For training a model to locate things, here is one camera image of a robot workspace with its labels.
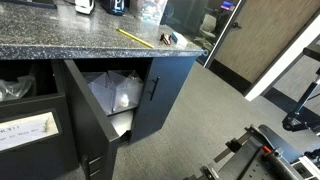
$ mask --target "paper sign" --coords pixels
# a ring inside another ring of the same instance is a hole
[[[58,134],[52,112],[0,124],[0,151]]]

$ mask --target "floor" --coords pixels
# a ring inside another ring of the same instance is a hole
[[[118,149],[114,180],[181,180],[201,173],[233,137],[250,124],[266,124],[299,151],[319,148],[311,131],[282,129],[285,113],[263,97],[248,102],[223,80],[195,63],[163,128]],[[214,163],[219,170],[230,155]],[[60,179],[83,179],[80,169]]]

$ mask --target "white plastic bag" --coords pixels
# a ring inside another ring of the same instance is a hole
[[[18,82],[7,82],[0,79],[0,102],[20,99],[29,91],[35,81],[33,76],[22,76],[17,79]]]

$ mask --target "black cabinet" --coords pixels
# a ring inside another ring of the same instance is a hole
[[[82,72],[134,69],[144,80],[133,111],[129,141],[161,129],[195,61],[195,57],[65,60],[64,84],[78,156],[87,179],[112,179],[120,136],[89,89]]]
[[[0,152],[1,179],[54,179],[78,167],[61,70],[50,61],[2,61],[0,79],[33,75],[26,97],[0,102],[0,123],[52,112],[59,134]]]

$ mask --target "pencil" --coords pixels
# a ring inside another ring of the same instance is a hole
[[[130,34],[130,33],[128,33],[128,32],[126,32],[126,31],[124,31],[124,30],[122,30],[122,29],[117,29],[119,32],[121,32],[122,34],[124,34],[124,35],[126,35],[126,36],[128,36],[128,37],[130,37],[130,38],[132,38],[132,39],[134,39],[134,40],[136,40],[136,41],[138,41],[138,42],[140,42],[140,43],[142,43],[142,44],[144,44],[144,45],[146,45],[146,46],[148,46],[149,48],[154,48],[154,46],[153,45],[151,45],[151,44],[149,44],[149,43],[147,43],[147,42],[145,42],[144,40],[142,40],[142,39],[140,39],[140,38],[138,38],[138,37],[136,37],[136,36],[134,36],[134,35],[132,35],[132,34]]]

